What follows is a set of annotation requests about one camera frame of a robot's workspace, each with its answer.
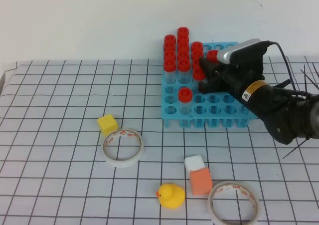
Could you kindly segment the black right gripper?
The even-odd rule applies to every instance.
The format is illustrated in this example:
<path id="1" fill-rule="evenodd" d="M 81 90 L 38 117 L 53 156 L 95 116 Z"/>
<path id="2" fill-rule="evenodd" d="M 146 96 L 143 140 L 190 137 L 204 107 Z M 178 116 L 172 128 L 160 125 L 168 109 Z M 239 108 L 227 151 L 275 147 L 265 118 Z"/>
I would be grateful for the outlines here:
<path id="1" fill-rule="evenodd" d="M 253 60 L 241 65 L 212 62 L 205 57 L 199 58 L 199 66 L 205 74 L 206 82 L 198 83 L 202 94 L 227 92 L 236 99 L 242 100 L 244 91 L 255 81 L 264 80 L 263 61 Z"/>

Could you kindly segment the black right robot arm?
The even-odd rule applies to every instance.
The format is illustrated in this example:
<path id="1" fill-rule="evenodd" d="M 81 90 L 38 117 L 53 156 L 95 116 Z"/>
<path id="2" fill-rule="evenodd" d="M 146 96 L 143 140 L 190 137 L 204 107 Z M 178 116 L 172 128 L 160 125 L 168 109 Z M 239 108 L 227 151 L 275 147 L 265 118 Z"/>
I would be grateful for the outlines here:
<path id="1" fill-rule="evenodd" d="M 288 80 L 269 85 L 264 81 L 262 59 L 224 64 L 201 57 L 199 66 L 207 79 L 199 83 L 201 93 L 229 93 L 264 122 L 276 141 L 289 144 L 295 138 L 319 137 L 319 97 L 285 89 Z"/>

